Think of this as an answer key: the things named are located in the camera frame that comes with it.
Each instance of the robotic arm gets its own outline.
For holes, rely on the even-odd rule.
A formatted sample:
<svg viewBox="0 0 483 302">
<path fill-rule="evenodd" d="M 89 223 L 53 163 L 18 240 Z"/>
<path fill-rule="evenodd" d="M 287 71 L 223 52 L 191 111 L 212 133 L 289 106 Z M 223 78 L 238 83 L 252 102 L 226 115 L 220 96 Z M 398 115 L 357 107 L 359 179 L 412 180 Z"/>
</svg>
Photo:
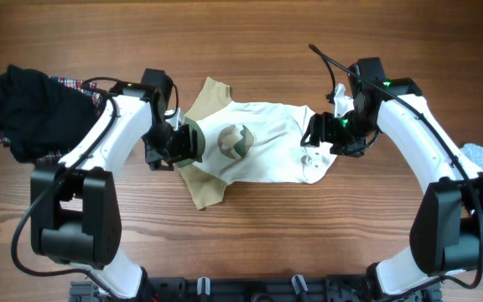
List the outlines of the robotic arm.
<svg viewBox="0 0 483 302">
<path fill-rule="evenodd" d="M 461 282 L 451 275 L 475 268 L 475 282 L 463 285 L 478 285 L 483 269 L 481 169 L 437 124 L 411 79 L 388 80 L 378 58 L 362 59 L 345 68 L 311 48 L 326 62 L 348 72 L 354 101 L 353 110 L 348 112 L 315 114 L 301 144 L 329 142 L 333 143 L 331 153 L 359 157 L 375 141 L 366 143 L 371 133 L 387 134 L 412 167 L 424 193 L 410 233 L 410 246 L 393 258 L 372 264 L 366 275 L 324 279 L 296 275 L 291 280 L 149 279 L 145 269 L 119 248 L 122 224 L 113 174 L 121 169 L 139 138 L 145 142 L 151 169 L 161 169 L 162 160 L 172 169 L 173 162 L 198 157 L 195 130 L 182 125 L 181 112 L 164 118 L 170 94 L 166 91 L 172 85 L 165 74 L 154 72 L 152 77 L 144 76 L 142 83 L 119 81 L 110 90 L 112 102 L 80 145 L 62 158 L 60 165 L 38 167 L 31 176 L 31 201 L 36 205 L 31 211 L 33 250 L 57 263 L 69 264 L 75 268 L 72 273 L 86 273 L 102 289 L 74 284 L 71 298 L 404 301 L 423 295 L 424 288 L 438 286 L 441 280 Z M 83 200 L 82 212 L 61 208 L 61 201 L 73 197 Z M 470 213 L 467 217 L 461 217 L 463 206 Z M 173 292 L 162 294 L 161 290 L 167 290 L 165 284 L 176 284 L 169 289 Z"/>
</svg>

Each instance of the beige fabric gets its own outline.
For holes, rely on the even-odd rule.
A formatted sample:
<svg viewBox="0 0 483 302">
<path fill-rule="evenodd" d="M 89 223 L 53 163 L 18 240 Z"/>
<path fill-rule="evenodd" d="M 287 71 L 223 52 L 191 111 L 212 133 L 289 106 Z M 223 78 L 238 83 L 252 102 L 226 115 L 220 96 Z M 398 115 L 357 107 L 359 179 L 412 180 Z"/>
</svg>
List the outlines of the beige fabric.
<svg viewBox="0 0 483 302">
<path fill-rule="evenodd" d="M 231 88 L 208 77 L 202 91 L 185 116 L 193 121 L 199 121 L 220 111 L 231 102 Z M 178 168 L 178 171 L 182 175 L 197 209 L 203 209 L 223 200 L 227 186 L 225 181 L 192 164 Z"/>
</svg>

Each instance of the wooden surface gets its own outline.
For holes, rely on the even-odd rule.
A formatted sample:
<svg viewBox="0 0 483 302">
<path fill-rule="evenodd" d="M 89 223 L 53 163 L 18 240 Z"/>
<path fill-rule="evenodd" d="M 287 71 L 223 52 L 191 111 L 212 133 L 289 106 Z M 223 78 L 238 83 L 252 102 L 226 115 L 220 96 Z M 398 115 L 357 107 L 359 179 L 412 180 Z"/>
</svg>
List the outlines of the wooden surface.
<svg viewBox="0 0 483 302">
<path fill-rule="evenodd" d="M 162 69 L 177 83 L 185 110 L 211 76 L 232 86 L 237 102 L 329 111 L 330 78 L 308 43 L 345 65 L 380 56 L 388 76 L 418 83 L 459 146 L 483 144 L 480 1 L 0 6 L 0 73 L 12 63 L 54 76 L 139 81 L 144 68 Z M 10 259 L 31 171 L 0 146 L 0 301 L 65 301 L 69 281 L 82 276 L 36 279 Z M 236 183 L 205 211 L 195 209 L 177 173 L 148 170 L 138 143 L 117 193 L 122 247 L 151 276 L 188 279 L 362 273 L 408 245 L 422 199 L 385 136 L 362 159 L 338 158 L 314 185 Z M 57 268 L 33 255 L 28 232 L 19 247 L 23 261 Z M 483 282 L 474 291 L 446 284 L 444 297 L 483 301 Z"/>
</svg>

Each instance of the black and white robotic arm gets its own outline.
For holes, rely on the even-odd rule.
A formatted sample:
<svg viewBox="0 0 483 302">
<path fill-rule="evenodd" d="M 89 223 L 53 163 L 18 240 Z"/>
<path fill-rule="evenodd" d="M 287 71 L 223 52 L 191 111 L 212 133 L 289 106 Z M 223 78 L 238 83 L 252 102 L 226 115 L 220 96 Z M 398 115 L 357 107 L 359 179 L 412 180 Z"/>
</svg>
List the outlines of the black and white robotic arm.
<svg viewBox="0 0 483 302">
<path fill-rule="evenodd" d="M 473 269 L 480 270 L 477 278 L 481 278 L 481 169 L 439 126 L 411 79 L 388 80 L 378 58 L 359 60 L 346 69 L 315 47 L 313 50 L 326 64 L 331 62 L 349 73 L 353 102 L 340 107 L 352 110 L 315 114 L 301 144 L 329 142 L 333 143 L 331 153 L 359 157 L 375 140 L 366 142 L 371 133 L 385 133 L 402 152 L 424 193 L 410 233 L 410 246 L 367 269 L 355 290 L 356 301 L 401 299 L 441 280 L 455 281 L 451 275 Z M 33 250 L 79 270 L 73 273 L 92 276 L 103 289 L 103 299 L 160 300 L 144 268 L 119 248 L 122 225 L 113 175 L 140 138 L 145 142 L 151 169 L 161 168 L 162 160 L 172 164 L 198 157 L 196 132 L 183 124 L 181 111 L 165 118 L 169 100 L 164 96 L 170 86 L 165 85 L 164 77 L 158 78 L 161 81 L 152 83 L 118 82 L 110 90 L 111 102 L 80 145 L 62 158 L 60 165 L 38 167 L 31 176 L 31 201 L 36 205 L 30 215 Z M 74 197 L 83 200 L 82 212 L 61 208 L 60 201 Z M 462 207 L 469 216 L 462 217 Z M 312 299 L 312 285 L 307 287 L 310 282 L 302 276 L 292 278 L 292 292 L 298 300 Z M 464 286 L 474 288 L 478 282 L 479 278 Z M 187 288 L 184 286 L 187 299 L 183 300 L 199 296 L 206 301 L 210 292 L 213 297 L 214 286 L 225 286 L 221 284 L 214 285 L 206 278 L 192 285 L 188 281 Z M 256 295 L 262 298 L 264 291 L 258 290 Z M 215 301 L 222 300 L 228 299 L 216 297 Z"/>
</svg>

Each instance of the wood grain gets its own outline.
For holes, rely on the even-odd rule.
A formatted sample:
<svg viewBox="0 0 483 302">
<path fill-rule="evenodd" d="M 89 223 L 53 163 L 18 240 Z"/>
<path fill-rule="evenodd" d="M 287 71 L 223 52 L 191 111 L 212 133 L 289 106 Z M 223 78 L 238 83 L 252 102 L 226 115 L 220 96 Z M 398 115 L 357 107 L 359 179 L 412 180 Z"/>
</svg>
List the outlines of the wood grain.
<svg viewBox="0 0 483 302">
<path fill-rule="evenodd" d="M 388 76 L 419 84 L 459 146 L 483 144 L 483 2 L 0 5 L 0 73 L 12 63 L 50 75 L 138 81 L 146 67 L 163 69 L 185 110 L 207 76 L 232 86 L 237 102 L 329 110 L 330 79 L 308 43 L 345 65 L 380 56 Z M 345 75 L 337 80 L 345 83 Z M 34 279 L 10 260 L 31 170 L 0 146 L 0 301 L 65 301 L 69 281 L 81 276 Z M 408 245 L 422 199 L 385 136 L 362 159 L 337 159 L 314 185 L 236 183 L 205 211 L 195 209 L 178 174 L 148 170 L 139 143 L 117 193 L 129 255 L 152 276 L 186 278 L 362 273 Z M 27 232 L 19 253 L 34 268 L 57 267 L 33 255 Z M 483 301 L 483 283 L 475 291 L 445 284 L 444 296 Z"/>
</svg>

